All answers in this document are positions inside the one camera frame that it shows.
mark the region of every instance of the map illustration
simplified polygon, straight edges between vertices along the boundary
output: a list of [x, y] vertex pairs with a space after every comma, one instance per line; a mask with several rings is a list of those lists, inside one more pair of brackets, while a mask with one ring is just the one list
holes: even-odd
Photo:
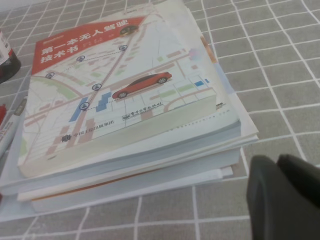
[[159, 14], [102, 18], [37, 43], [19, 162], [212, 95], [210, 78]]

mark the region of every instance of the black bottle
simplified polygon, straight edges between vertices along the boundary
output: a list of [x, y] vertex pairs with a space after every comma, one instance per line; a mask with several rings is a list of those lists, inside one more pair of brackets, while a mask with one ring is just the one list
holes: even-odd
[[0, 30], [0, 84], [13, 77], [20, 67], [21, 62]]

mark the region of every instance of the stack of books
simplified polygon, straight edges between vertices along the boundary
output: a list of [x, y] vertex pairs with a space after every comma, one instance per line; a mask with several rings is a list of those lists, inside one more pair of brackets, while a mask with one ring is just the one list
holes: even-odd
[[37, 42], [22, 117], [0, 220], [216, 181], [258, 132], [178, 0]]

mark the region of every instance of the checkered tablecloth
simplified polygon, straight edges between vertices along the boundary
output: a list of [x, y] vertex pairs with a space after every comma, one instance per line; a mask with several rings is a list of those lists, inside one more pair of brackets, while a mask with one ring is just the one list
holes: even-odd
[[[35, 42], [148, 0], [51, 0], [0, 12], [22, 62], [0, 85], [9, 115], [27, 95]], [[222, 182], [0, 223], [0, 240], [249, 240], [250, 159], [320, 164], [320, 0], [185, 0], [259, 129]]]

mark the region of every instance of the red banner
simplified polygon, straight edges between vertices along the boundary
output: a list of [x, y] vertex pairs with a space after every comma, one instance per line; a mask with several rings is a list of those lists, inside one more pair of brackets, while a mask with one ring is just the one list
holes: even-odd
[[143, 19], [144, 17], [135, 17], [88, 23], [38, 41], [35, 45], [32, 74], [87, 48], [130, 34], [131, 31], [138, 29]]

